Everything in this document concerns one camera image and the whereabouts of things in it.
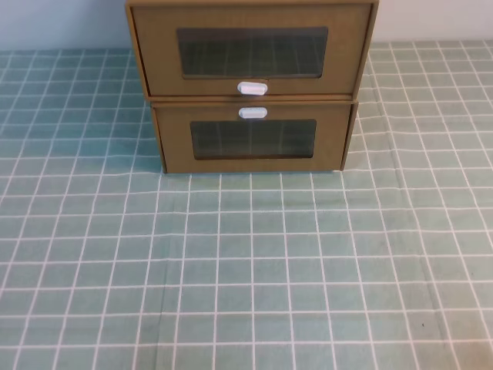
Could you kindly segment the lower brown cardboard shoebox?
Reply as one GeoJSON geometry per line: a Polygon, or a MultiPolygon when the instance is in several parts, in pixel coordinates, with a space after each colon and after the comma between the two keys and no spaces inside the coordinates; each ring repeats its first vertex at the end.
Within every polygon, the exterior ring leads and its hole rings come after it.
{"type": "Polygon", "coordinates": [[[345,165],[358,104],[345,100],[153,103],[167,173],[320,172],[345,165]],[[264,107],[264,119],[239,110],[264,107]]]}

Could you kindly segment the cyan grid tablecloth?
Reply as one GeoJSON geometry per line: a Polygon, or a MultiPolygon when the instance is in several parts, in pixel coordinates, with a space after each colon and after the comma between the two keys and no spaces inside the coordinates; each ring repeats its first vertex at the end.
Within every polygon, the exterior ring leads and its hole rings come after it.
{"type": "Polygon", "coordinates": [[[3,369],[490,369],[492,43],[371,47],[346,166],[172,175],[129,49],[1,54],[3,369]]]}

